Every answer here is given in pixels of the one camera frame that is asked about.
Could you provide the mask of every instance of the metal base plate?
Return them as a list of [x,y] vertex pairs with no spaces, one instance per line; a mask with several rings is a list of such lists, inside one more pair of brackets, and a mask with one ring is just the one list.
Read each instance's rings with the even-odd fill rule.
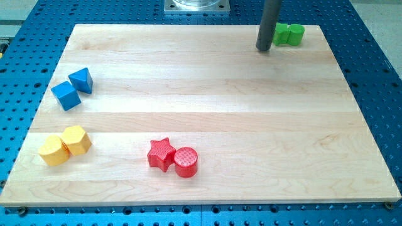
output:
[[229,15],[231,5],[229,0],[220,0],[215,4],[206,7],[186,6],[174,0],[165,0],[165,15],[183,15],[183,14],[219,14]]

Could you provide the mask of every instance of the red block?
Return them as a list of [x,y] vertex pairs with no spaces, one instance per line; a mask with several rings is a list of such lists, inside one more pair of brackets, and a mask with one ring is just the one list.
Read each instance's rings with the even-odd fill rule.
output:
[[180,148],[175,154],[175,170],[177,175],[189,178],[197,172],[197,152],[189,147]]
[[166,172],[173,163],[173,157],[176,149],[169,143],[169,138],[161,141],[151,141],[151,150],[147,154],[150,167],[158,167]]

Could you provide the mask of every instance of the yellow hexagonal prism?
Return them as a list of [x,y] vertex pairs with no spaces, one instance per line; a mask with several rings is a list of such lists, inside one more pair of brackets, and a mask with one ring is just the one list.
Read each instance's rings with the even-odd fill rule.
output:
[[39,155],[49,166],[57,166],[70,158],[63,141],[56,135],[46,138],[45,144],[39,148]]
[[62,140],[74,156],[85,154],[92,145],[87,132],[81,126],[67,127]]

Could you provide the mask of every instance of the gray cylindrical rod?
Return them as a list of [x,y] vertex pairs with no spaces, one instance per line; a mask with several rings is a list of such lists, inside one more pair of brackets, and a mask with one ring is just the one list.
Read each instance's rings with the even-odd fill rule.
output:
[[267,51],[271,48],[281,5],[282,0],[265,0],[256,44],[259,51]]

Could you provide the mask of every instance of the wood grain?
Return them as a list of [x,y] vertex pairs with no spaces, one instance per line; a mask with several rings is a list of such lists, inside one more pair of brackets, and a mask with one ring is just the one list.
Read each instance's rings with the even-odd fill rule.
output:
[[[7,206],[383,202],[401,195],[319,27],[256,51],[257,26],[78,24],[0,202]],[[64,112],[49,89],[88,67]],[[80,124],[89,152],[37,149]],[[150,168],[149,141],[198,151],[198,173]]]

